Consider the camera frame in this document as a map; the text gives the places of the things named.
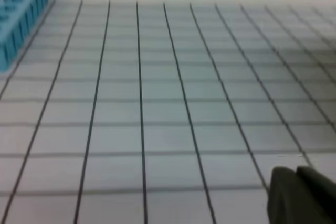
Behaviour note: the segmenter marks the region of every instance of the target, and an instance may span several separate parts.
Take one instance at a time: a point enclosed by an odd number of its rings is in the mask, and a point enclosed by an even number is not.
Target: blue test tube rack
[[[0,71],[7,70],[48,0],[0,0]]]

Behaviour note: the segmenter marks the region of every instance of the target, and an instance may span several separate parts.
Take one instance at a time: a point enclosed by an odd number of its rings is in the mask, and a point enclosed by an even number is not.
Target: grid paper
[[[3,223],[268,223],[336,180],[336,10],[53,2],[0,74]]]

